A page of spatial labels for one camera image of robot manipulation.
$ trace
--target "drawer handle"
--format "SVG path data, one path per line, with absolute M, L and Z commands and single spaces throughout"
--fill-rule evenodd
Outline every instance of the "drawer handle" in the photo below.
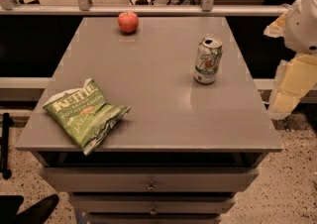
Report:
M 157 188 L 153 185 L 153 183 L 150 181 L 149 186 L 146 188 L 147 191 L 156 191 Z
M 152 210 L 150 211 L 151 215 L 157 215 L 158 212 L 156 211 L 156 209 L 153 207 Z

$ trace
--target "drawer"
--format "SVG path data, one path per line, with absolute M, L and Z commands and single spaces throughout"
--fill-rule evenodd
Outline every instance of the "drawer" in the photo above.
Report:
M 142 214 L 115 215 L 115 214 L 88 214 L 91 224 L 219 224 L 218 215 L 157 215 Z
M 235 204 L 230 197 L 191 195 L 169 195 L 154 193 L 147 195 L 85 195 L 70 196 L 70 203 L 80 212 L 94 213 L 144 213 L 157 214 L 221 214 Z
M 42 177 L 67 192 L 236 192 L 259 174 L 256 168 L 43 168 Z

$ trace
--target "gray tabletop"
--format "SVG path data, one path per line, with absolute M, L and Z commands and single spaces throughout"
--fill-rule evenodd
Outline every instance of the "gray tabletop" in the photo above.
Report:
M 202 85 L 192 72 L 207 34 L 224 52 L 216 82 Z M 110 102 L 132 107 L 96 151 L 281 150 L 226 20 L 210 17 L 141 18 L 128 36 L 116 18 L 83 19 L 16 148 L 80 152 L 42 106 L 91 77 Z

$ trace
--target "green chip bag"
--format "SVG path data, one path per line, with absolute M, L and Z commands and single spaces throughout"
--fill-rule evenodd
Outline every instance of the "green chip bag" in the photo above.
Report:
M 99 146 L 117 121 L 130 110 L 129 106 L 110 104 L 91 78 L 85 81 L 83 88 L 52 96 L 43 108 L 86 155 Z

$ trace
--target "gray cabinet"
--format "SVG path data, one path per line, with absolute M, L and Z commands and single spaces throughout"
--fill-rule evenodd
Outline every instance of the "gray cabinet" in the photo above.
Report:
M 224 53 L 217 80 L 201 85 L 192 71 L 211 32 Z M 85 156 L 42 106 L 89 77 L 132 109 Z M 265 155 L 281 151 L 226 20 L 211 17 L 140 18 L 129 36 L 116 18 L 83 19 L 16 147 L 77 212 L 106 224 L 219 223 Z

